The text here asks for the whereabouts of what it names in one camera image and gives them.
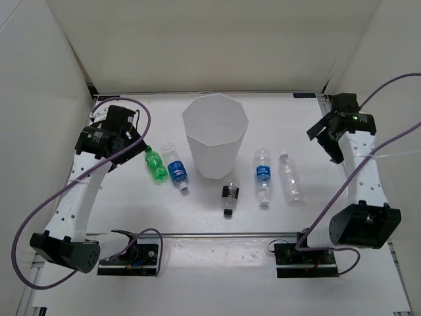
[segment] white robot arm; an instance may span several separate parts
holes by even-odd
[[[307,132],[310,139],[317,137],[334,163],[343,163],[347,178],[375,147],[374,118],[359,110],[355,94],[335,95],[332,111]],[[401,222],[400,210],[390,208],[383,192],[375,159],[349,183],[347,205],[331,218],[329,227],[316,227],[307,236],[308,247],[379,249]]]
[[[145,142],[105,163],[82,180],[77,179],[139,139],[133,120],[133,111],[111,105],[104,113],[95,116],[91,126],[82,130],[68,180],[68,183],[77,183],[63,194],[44,232],[33,234],[30,240],[30,245],[48,262],[88,273],[98,260],[108,258],[128,245],[130,238],[125,233],[116,231],[87,238],[86,228],[105,175],[144,151],[147,147]]]

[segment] paper bin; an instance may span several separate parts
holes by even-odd
[[[221,93],[196,97],[183,121],[197,170],[211,179],[231,172],[249,125],[243,105]]]

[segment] small bottle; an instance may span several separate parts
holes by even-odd
[[[253,162],[256,170],[256,193],[261,207],[269,206],[269,198],[272,191],[270,160],[269,149],[261,148],[256,150]]]
[[[162,163],[161,157],[159,157],[156,151],[152,150],[151,146],[147,146],[145,149],[145,161],[155,180],[164,180],[166,178],[168,173]]]
[[[300,185],[294,160],[285,151],[282,151],[279,156],[279,162],[279,174],[285,201],[290,206],[304,203],[304,193]]]
[[[166,143],[161,147],[162,157],[168,166],[173,183],[180,188],[182,192],[188,190],[187,172],[178,156],[176,146],[173,143]]]
[[[239,181],[231,178],[226,185],[222,187],[222,204],[224,208],[224,216],[231,217],[232,212],[237,206],[239,193]]]

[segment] blue label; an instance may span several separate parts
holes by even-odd
[[[270,167],[269,166],[258,166],[256,168],[256,171],[257,171],[257,178],[260,181],[270,179]]]
[[[170,173],[171,179],[175,182],[187,179],[187,172],[184,169],[183,163],[181,161],[174,161],[169,164],[168,172]]]

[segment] black bottle cap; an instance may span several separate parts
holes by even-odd
[[[224,215],[225,216],[232,216],[232,209],[225,209],[224,210]]]

